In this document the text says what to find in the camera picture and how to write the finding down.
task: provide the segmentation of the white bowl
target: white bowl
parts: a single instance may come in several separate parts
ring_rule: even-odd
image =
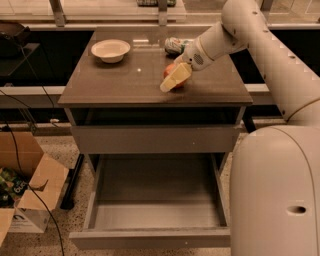
[[[106,63],[116,63],[123,59],[123,55],[129,52],[130,44],[125,41],[110,39],[94,44],[91,52]]]

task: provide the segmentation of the cable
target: cable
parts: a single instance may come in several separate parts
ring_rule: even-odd
[[[63,249],[63,242],[62,242],[62,236],[61,236],[61,232],[60,232],[60,228],[59,228],[59,225],[56,221],[56,219],[53,217],[51,211],[49,210],[48,206],[46,205],[46,203],[41,199],[41,197],[34,191],[34,189],[29,185],[29,182],[26,181],[26,175],[24,174],[24,172],[22,171],[22,168],[21,168],[21,164],[20,164],[20,158],[19,158],[19,151],[18,151],[18,144],[17,144],[17,141],[16,141],[16,138],[14,136],[14,133],[12,131],[12,129],[10,128],[7,120],[4,118],[4,116],[0,113],[0,115],[3,117],[4,119],[4,122],[6,124],[6,126],[8,127],[9,129],[9,132],[12,136],[12,139],[13,139],[13,142],[14,142],[14,146],[15,146],[15,152],[16,152],[16,159],[17,159],[17,163],[18,163],[18,168],[19,168],[19,174],[24,178],[24,181],[28,184],[28,188],[32,191],[32,193],[40,200],[40,202],[44,205],[44,207],[46,208],[47,212],[49,213],[50,217],[52,218],[55,226],[56,226],[56,229],[57,229],[57,232],[58,232],[58,236],[59,236],[59,241],[60,241],[60,247],[61,247],[61,253],[62,253],[62,256],[64,256],[64,249]]]
[[[23,47],[22,47],[21,45],[19,45],[19,46],[20,46],[20,49],[21,49],[21,52],[22,52],[22,54],[23,54],[23,56],[24,56],[25,61],[27,62],[29,68],[31,69],[32,74],[34,75],[34,77],[36,78],[36,80],[40,81],[37,73],[35,72],[34,68],[32,67],[31,63],[29,62],[29,60],[28,60],[28,58],[27,58],[27,56],[26,56],[26,54],[25,54],[25,51],[24,51]],[[54,111],[55,111],[54,103],[53,103],[50,95],[48,94],[47,90],[44,88],[43,85],[41,85],[41,88],[43,89],[44,93],[46,94],[46,96],[48,97],[48,99],[49,99],[50,102],[51,102],[52,112],[51,112],[50,123],[51,123],[53,126],[55,126],[55,127],[59,127],[59,126],[57,126],[57,125],[55,124],[55,123],[57,123],[56,120],[58,120],[58,119],[55,119],[55,118],[54,118]]]
[[[25,104],[24,102],[22,102],[21,100],[17,99],[16,97],[13,97],[13,96],[11,96],[11,95],[8,95],[8,94],[4,93],[2,90],[0,90],[0,92],[1,92],[3,95],[5,95],[5,96],[7,96],[7,97],[9,97],[9,98],[11,98],[11,99],[14,99],[14,100],[20,102],[22,105],[26,106],[27,108],[31,108],[29,105]]]

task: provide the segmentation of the cabinet top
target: cabinet top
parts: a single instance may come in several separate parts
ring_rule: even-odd
[[[192,40],[208,27],[146,26],[98,28],[59,100],[63,107],[250,105],[252,98],[230,57],[193,72],[183,88],[160,90],[163,72],[174,57],[164,50],[167,37]],[[102,62],[91,53],[96,42],[120,39],[130,51],[119,63]]]

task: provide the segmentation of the cardboard box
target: cardboard box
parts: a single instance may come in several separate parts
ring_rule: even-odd
[[[51,211],[56,208],[69,170],[45,154],[33,135],[14,132],[23,174]],[[19,170],[16,146],[10,132],[0,132],[0,167]],[[26,190],[14,209],[0,208],[0,247],[7,232],[43,233],[50,215],[43,203]]]

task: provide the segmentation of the floor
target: floor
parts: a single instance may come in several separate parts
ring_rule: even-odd
[[[256,120],[258,128],[284,124],[280,119]],[[68,135],[63,129],[62,136],[56,136],[56,129],[49,129],[45,125],[40,127],[38,135],[35,135],[36,140],[44,150],[54,159],[64,164],[67,168],[73,168],[77,157],[78,149],[73,140],[73,137]],[[238,143],[247,135],[245,128],[242,128]],[[229,155],[222,174],[223,189],[226,196],[226,201],[229,202],[229,174],[231,166],[232,154]],[[93,185],[94,177],[86,162],[80,172],[77,187],[74,192],[75,206],[72,210],[62,210],[57,207],[52,213],[56,219],[61,234],[66,256],[80,255],[110,255],[110,256],[230,256],[230,248],[191,248],[191,249],[119,249],[119,250],[79,250],[70,240],[69,233],[81,231],[84,218],[86,215],[88,199]],[[39,256],[57,256],[62,255],[58,234],[52,219],[49,221],[47,230],[43,234],[23,234],[23,233],[8,233],[7,237],[0,248],[0,255],[15,256],[15,255],[39,255]]]

